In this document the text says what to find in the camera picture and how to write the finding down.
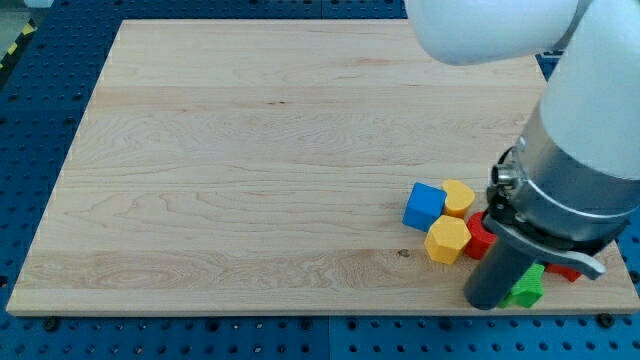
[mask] toy block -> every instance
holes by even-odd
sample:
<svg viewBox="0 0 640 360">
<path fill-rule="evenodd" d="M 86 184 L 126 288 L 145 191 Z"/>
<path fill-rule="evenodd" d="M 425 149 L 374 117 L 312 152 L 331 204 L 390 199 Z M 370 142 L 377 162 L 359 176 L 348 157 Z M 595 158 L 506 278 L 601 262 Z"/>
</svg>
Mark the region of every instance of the toy block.
<svg viewBox="0 0 640 360">
<path fill-rule="evenodd" d="M 431 260 L 451 265 L 458 260 L 470 239 L 471 234 L 462 219 L 442 215 L 431 225 L 424 248 Z"/>
<path fill-rule="evenodd" d="M 487 250 L 489 250 L 489 246 L 498 238 L 482 225 L 483 215 L 484 212 L 477 212 L 471 215 L 467 222 L 467 228 L 471 233 L 471 241 L 469 241 L 469 245 L 464 249 L 464 252 L 470 258 L 476 260 L 482 259 Z"/>
<path fill-rule="evenodd" d="M 543 273 L 543 265 L 534 264 L 531 266 L 498 306 L 501 309 L 514 305 L 527 309 L 532 307 L 544 295 L 544 288 L 542 287 Z"/>
<path fill-rule="evenodd" d="M 464 219 L 467 210 L 476 199 L 476 193 L 462 181 L 451 179 L 442 183 L 442 190 L 447 193 L 444 214 Z"/>
<path fill-rule="evenodd" d="M 442 214 L 447 194 L 420 183 L 413 185 L 402 223 L 421 231 L 429 231 L 431 225 Z"/>
<path fill-rule="evenodd" d="M 566 266 L 555 264 L 547 265 L 547 269 L 545 271 L 552 274 L 560 274 L 571 282 L 578 280 L 578 278 L 582 275 L 579 271 L 573 270 Z"/>
</svg>

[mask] blue perforated panel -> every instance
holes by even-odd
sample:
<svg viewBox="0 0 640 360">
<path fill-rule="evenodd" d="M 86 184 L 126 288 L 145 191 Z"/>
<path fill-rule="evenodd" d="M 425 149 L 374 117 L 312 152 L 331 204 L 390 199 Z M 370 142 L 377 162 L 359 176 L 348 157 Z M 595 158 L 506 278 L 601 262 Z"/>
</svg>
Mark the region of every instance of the blue perforated panel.
<svg viewBox="0 0 640 360">
<path fill-rule="evenodd" d="M 0 359 L 640 356 L 640 318 L 16 319 L 4 312 L 122 19 L 403 18 L 401 0 L 59 0 L 0 93 Z M 545 75 L 556 58 L 539 57 Z M 620 237 L 640 270 L 640 219 Z"/>
</svg>

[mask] silver cylinder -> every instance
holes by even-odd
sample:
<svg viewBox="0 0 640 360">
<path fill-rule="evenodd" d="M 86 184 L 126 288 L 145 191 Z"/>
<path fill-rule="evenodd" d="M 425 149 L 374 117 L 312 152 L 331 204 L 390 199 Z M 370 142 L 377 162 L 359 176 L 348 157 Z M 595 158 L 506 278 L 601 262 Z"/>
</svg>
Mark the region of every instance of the silver cylinder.
<svg viewBox="0 0 640 360">
<path fill-rule="evenodd" d="M 517 172 L 515 185 L 506 191 L 519 216 L 557 237 L 599 239 L 618 229 L 640 204 L 640 180 L 607 175 L 564 152 L 545 130 L 539 106 L 507 163 Z"/>
</svg>

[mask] wood grain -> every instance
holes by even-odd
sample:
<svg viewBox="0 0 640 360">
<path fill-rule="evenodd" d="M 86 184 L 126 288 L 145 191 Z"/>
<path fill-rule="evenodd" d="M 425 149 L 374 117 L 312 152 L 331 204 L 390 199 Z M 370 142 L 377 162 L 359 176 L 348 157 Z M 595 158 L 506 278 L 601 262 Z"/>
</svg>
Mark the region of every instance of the wood grain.
<svg viewBox="0 0 640 360">
<path fill-rule="evenodd" d="M 476 262 L 432 262 L 400 220 L 416 181 L 483 209 L 544 86 L 531 58 L 439 64 L 404 21 L 125 21 L 8 310 L 485 315 Z M 616 246 L 598 256 L 601 279 L 547 274 L 492 313 L 636 311 Z"/>
</svg>

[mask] blue cube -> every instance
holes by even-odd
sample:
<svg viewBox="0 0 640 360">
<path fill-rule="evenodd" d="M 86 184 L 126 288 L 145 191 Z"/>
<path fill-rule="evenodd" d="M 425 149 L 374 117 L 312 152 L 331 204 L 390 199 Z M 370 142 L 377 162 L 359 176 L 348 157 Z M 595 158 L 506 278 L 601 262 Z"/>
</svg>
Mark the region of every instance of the blue cube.
<svg viewBox="0 0 640 360">
<path fill-rule="evenodd" d="M 415 183 L 402 223 L 421 231 L 429 231 L 431 225 L 442 215 L 446 197 L 447 193 L 443 190 Z"/>
</svg>

